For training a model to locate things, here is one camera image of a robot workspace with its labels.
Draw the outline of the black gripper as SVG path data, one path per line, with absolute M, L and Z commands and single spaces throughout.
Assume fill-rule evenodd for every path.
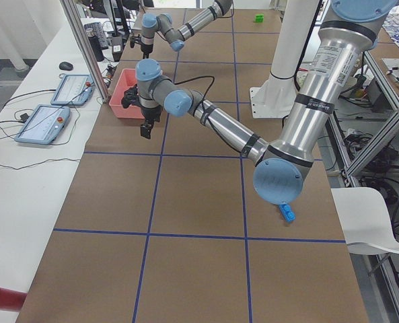
M 129 108 L 130 106 L 137 106 L 140 108 L 141 114 L 146 120 L 140 126 L 140 133 L 142 137 L 150 139 L 154 122 L 160 122 L 161 106 L 157 105 L 151 108 L 144 106 L 141 103 L 141 96 L 139 95 L 138 87 L 136 85 L 124 91 L 121 104 L 123 108 Z
M 138 44 L 143 54 L 151 54 L 153 52 L 153 36 L 136 35 L 130 37 L 129 45 L 134 48 Z

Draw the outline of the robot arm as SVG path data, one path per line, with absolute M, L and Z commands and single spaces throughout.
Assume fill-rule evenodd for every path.
M 130 47 L 134 48 L 136 44 L 139 44 L 143 58 L 147 59 L 153 52 L 155 35 L 161 32 L 163 39 L 170 45 L 172 50 L 179 52 L 189 38 L 211 22 L 223 18 L 230 10 L 232 4 L 233 1 L 214 1 L 211 6 L 203 9 L 179 28 L 173 27 L 172 18 L 169 14 L 154 15 L 152 13 L 144 13 L 141 20 L 140 33 L 138 36 L 131 36 Z
M 223 17 L 230 1 L 214 1 L 189 22 L 173 27 L 167 14 L 145 13 L 141 22 L 143 58 L 136 64 L 139 107 L 145 117 L 141 135 L 150 138 L 162 111 L 190 114 L 217 133 L 230 147 L 255 163 L 253 185 L 265 201 L 281 205 L 294 201 L 312 168 L 312 150 L 361 53 L 372 49 L 395 1 L 331 1 L 320 25 L 320 45 L 305 81 L 295 88 L 302 47 L 314 27 L 319 1 L 288 1 L 269 78 L 253 88 L 251 107 L 259 118 L 284 118 L 279 137 L 266 142 L 226 115 L 199 92 L 183 89 L 163 75 L 149 58 L 157 33 L 174 51 L 211 22 Z

